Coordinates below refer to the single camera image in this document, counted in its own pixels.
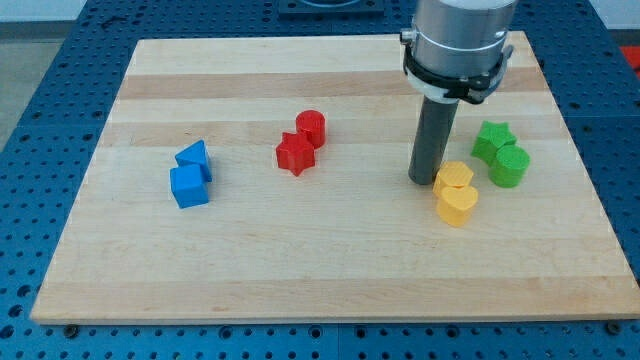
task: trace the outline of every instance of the plastic block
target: plastic block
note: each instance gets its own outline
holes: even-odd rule
[[[498,149],[505,145],[515,145],[516,141],[517,138],[509,130],[508,123],[483,121],[471,155],[491,166]]]
[[[181,209],[209,202],[200,165],[190,164],[170,171],[171,192]]]
[[[469,221],[477,202],[478,190],[473,186],[446,187],[442,189],[436,212],[442,221],[451,226],[460,227]]]
[[[299,176],[304,169],[316,164],[314,150],[304,134],[282,133],[282,142],[276,147],[278,167]]]
[[[196,164],[200,166],[204,181],[213,180],[211,168],[209,167],[209,154],[203,140],[198,140],[176,155],[178,166]]]
[[[527,152],[515,145],[503,146],[489,169],[489,178],[494,184],[512,188],[518,186],[531,159]]]
[[[296,131],[304,134],[314,148],[321,147],[326,138],[324,115],[315,110],[301,112],[296,117]]]
[[[442,164],[436,181],[433,184],[433,193],[440,197],[446,187],[462,188],[468,186],[473,178],[473,170],[462,161],[447,161]]]

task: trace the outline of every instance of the blue pegboard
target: blue pegboard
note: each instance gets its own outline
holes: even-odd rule
[[[136,42],[397,33],[383,15],[280,19],[275,1],[89,0],[0,153],[0,359],[640,359],[640,322],[63,327],[28,319]],[[586,0],[521,0],[524,30],[636,276],[639,84]]]

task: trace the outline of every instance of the yellow block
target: yellow block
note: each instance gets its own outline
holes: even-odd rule
[[[478,202],[478,190],[473,186],[445,187],[440,195],[436,212],[442,221],[456,227],[464,225],[471,218]]]
[[[433,184],[433,193],[440,198],[445,187],[462,188],[468,186],[473,178],[473,170],[462,161],[447,161],[442,164]]]

